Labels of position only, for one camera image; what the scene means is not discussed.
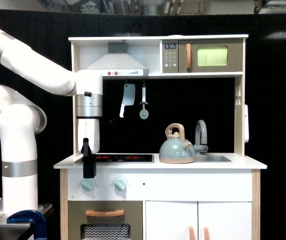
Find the oven door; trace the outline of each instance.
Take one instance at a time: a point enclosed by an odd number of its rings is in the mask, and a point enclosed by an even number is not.
[[[142,240],[142,201],[68,201],[69,240]]]

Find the black backdrop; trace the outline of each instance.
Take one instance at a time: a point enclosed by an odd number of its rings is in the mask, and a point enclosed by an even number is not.
[[[286,14],[134,17],[0,10],[0,29],[68,70],[68,37],[73,36],[249,34],[246,104],[250,141],[245,153],[268,165],[262,171],[262,239],[286,239]],[[143,82],[128,82],[136,84],[137,95],[123,119],[118,115],[125,81],[103,83],[100,152],[157,153],[166,139],[165,128],[174,122],[183,124],[186,138],[194,142],[199,119],[207,124],[210,152],[233,151],[233,79],[148,79],[147,120],[139,118]],[[59,170],[53,165],[72,154],[72,100],[51,95],[1,65],[0,84],[26,96],[47,115],[46,129],[36,136],[38,195],[40,203],[54,206],[48,239],[59,239]]]

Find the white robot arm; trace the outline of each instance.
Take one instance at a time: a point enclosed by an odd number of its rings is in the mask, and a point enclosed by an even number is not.
[[[52,94],[76,96],[79,151],[83,142],[86,143],[84,156],[99,151],[98,118],[102,116],[103,94],[100,71],[68,71],[2,30],[0,63]],[[13,89],[0,85],[3,212],[6,215],[38,208],[34,135],[45,126],[46,116],[39,107]]]
[[[88,138],[92,154],[99,151],[102,116],[102,74],[97,70],[68,71],[0,30],[0,63],[40,88],[58,95],[76,95],[79,151]]]
[[[0,85],[2,208],[9,216],[38,209],[35,134],[46,127],[46,115],[17,91]]]

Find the teal knob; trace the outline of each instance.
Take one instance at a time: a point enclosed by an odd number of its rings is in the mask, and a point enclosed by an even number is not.
[[[116,189],[123,191],[126,188],[126,184],[127,184],[126,179],[118,177],[117,179],[114,180],[113,185]]]
[[[82,186],[84,186],[86,190],[91,191],[95,187],[95,181],[92,178],[84,178],[82,181]]]

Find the oven window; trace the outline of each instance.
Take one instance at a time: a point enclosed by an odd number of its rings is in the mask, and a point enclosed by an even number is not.
[[[227,46],[200,46],[197,51],[198,66],[226,66]]]

